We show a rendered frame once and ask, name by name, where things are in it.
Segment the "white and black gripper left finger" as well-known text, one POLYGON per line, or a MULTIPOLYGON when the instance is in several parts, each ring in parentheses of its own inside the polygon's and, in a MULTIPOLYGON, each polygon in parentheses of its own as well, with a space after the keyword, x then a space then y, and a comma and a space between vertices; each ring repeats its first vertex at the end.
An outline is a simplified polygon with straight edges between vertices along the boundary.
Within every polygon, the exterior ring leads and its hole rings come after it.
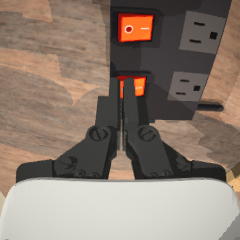
POLYGON ((98 96, 95 125, 85 139, 59 156, 21 164, 16 183, 37 177, 108 179, 111 161, 120 151, 121 79, 110 77, 109 96, 98 96))

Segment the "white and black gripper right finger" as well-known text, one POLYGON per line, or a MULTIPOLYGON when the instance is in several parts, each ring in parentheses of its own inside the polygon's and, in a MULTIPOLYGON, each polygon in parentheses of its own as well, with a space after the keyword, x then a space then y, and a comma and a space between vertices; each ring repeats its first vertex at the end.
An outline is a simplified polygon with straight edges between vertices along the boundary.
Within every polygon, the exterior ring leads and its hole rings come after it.
POLYGON ((123 80, 122 151, 126 151, 126 156, 131 160, 135 179, 205 177, 226 182, 223 166, 197 160, 188 161, 161 140, 158 130, 149 125, 146 98, 136 98, 134 78, 123 80))

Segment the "black power strip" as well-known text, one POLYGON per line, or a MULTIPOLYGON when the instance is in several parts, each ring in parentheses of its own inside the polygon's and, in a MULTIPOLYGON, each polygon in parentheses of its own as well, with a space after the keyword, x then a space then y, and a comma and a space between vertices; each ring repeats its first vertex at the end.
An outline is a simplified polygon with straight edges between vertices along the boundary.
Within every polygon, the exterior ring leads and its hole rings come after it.
MULTIPOLYGON (((232 0, 110 0, 110 77, 135 79, 149 123, 192 120, 223 36, 232 0)), ((197 109, 197 110, 196 110, 197 109)))

